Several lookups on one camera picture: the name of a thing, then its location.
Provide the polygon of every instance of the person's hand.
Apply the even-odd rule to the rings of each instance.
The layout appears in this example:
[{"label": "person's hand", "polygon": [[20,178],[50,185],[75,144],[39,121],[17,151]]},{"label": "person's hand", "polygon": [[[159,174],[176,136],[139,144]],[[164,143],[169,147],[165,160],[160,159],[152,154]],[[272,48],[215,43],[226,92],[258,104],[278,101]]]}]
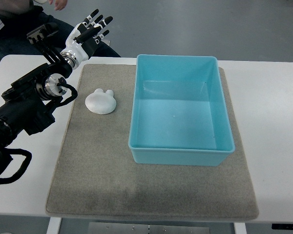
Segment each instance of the person's hand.
[{"label": "person's hand", "polygon": [[61,11],[66,7],[66,5],[67,5],[67,0],[55,0],[54,10]]}]

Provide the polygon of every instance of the gray carpet mat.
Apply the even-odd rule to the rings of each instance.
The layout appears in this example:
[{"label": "gray carpet mat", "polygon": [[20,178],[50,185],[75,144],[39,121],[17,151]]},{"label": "gray carpet mat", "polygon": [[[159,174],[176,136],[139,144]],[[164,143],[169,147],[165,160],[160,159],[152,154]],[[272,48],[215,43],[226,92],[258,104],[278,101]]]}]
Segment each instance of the gray carpet mat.
[{"label": "gray carpet mat", "polygon": [[[236,150],[217,167],[135,163],[128,147],[135,70],[135,65],[84,66],[46,213],[115,221],[257,218],[223,69],[220,73]],[[98,115],[86,108],[85,98],[97,88],[114,91],[114,112]]]}]

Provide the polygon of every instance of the white robotic hand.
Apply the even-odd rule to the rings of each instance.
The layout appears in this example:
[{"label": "white robotic hand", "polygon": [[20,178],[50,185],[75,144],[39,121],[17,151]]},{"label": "white robotic hand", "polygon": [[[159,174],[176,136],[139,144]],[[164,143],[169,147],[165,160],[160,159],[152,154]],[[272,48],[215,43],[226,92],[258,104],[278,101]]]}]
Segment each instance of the white robotic hand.
[{"label": "white robotic hand", "polygon": [[106,27],[113,17],[103,19],[100,15],[96,19],[93,17],[98,14],[96,9],[87,16],[82,23],[76,25],[66,40],[66,48],[61,51],[61,55],[67,60],[71,67],[76,69],[82,61],[88,60],[98,48],[100,41],[109,33],[108,30],[98,35]]}]

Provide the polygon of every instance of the person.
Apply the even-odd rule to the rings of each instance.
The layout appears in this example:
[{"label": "person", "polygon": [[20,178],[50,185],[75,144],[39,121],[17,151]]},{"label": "person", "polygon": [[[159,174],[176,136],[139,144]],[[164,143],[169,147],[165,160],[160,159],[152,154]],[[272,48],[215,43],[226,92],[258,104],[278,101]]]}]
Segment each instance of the person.
[{"label": "person", "polygon": [[[67,5],[67,0],[48,2],[54,4],[56,11],[63,10]],[[0,29],[0,58],[11,54],[41,55],[27,40],[26,34],[45,23],[54,22],[58,25],[59,31],[48,39],[59,51],[65,48],[65,41],[74,29],[72,25],[47,15],[41,6],[34,5],[33,0],[0,0],[0,20],[4,24]],[[102,41],[93,56],[120,57]]]}]

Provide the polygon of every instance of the white table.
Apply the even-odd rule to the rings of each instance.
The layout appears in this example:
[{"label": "white table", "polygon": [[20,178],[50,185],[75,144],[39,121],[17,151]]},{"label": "white table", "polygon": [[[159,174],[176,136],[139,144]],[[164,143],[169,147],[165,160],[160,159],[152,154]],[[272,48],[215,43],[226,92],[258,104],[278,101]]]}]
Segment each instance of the white table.
[{"label": "white table", "polygon": [[[0,106],[1,94],[12,82],[45,62],[42,56],[3,58]],[[91,58],[73,71],[68,83],[77,87],[86,63],[136,64],[136,59]],[[293,63],[219,61],[219,66],[226,73],[259,207],[253,222],[293,223]],[[0,185],[0,215],[46,216],[47,193],[71,106],[58,108],[56,122],[42,133],[22,132],[10,145],[29,150],[33,158],[21,179]],[[22,160],[13,160],[4,176],[12,175]]]}]

